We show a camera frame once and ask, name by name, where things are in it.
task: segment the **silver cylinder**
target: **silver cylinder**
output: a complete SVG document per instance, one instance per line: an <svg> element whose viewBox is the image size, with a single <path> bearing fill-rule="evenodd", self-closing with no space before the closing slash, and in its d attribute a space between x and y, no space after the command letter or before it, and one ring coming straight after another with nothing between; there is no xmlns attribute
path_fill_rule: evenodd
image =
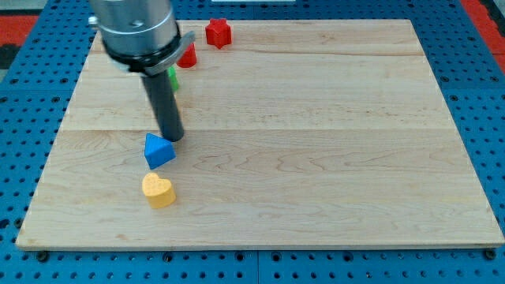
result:
<svg viewBox="0 0 505 284"><path fill-rule="evenodd" d="M170 0L89 0L109 49L141 56L166 46L177 35Z"/></svg>

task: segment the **blue pegboard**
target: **blue pegboard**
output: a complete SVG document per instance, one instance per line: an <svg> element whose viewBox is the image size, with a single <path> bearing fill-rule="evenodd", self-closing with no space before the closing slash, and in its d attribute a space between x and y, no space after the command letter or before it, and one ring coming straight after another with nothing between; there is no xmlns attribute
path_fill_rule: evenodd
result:
<svg viewBox="0 0 505 284"><path fill-rule="evenodd" d="M410 19L502 229L505 78L459 2L297 0L212 6L179 19ZM0 282L499 283L505 251L22 252L13 244L94 32L85 0L50 0L0 84Z"/></svg>

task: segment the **green block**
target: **green block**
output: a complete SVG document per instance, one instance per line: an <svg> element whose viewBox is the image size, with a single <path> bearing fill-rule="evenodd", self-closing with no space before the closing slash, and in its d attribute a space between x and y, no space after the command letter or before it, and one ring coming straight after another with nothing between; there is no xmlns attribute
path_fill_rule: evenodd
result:
<svg viewBox="0 0 505 284"><path fill-rule="evenodd" d="M176 92L179 89L179 82L177 82L177 76L175 76L175 68L173 66L168 69L168 78L172 85L172 91Z"/></svg>

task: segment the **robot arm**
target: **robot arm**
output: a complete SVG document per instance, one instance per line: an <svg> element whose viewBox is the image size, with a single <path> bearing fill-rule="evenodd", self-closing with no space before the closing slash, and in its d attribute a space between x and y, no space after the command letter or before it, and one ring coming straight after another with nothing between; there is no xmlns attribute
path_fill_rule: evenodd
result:
<svg viewBox="0 0 505 284"><path fill-rule="evenodd" d="M102 33L109 56L122 69L140 73L163 137L184 136L167 69L195 41L181 37L170 0L90 0L92 27Z"/></svg>

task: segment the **wooden cutting board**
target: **wooden cutting board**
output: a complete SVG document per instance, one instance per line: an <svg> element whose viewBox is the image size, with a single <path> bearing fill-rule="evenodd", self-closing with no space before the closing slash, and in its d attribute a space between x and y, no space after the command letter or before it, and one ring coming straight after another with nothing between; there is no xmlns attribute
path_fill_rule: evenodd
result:
<svg viewBox="0 0 505 284"><path fill-rule="evenodd" d="M25 250L433 249L504 243L409 21L232 21L178 69L186 129L140 188L140 79L99 39L80 76L17 244Z"/></svg>

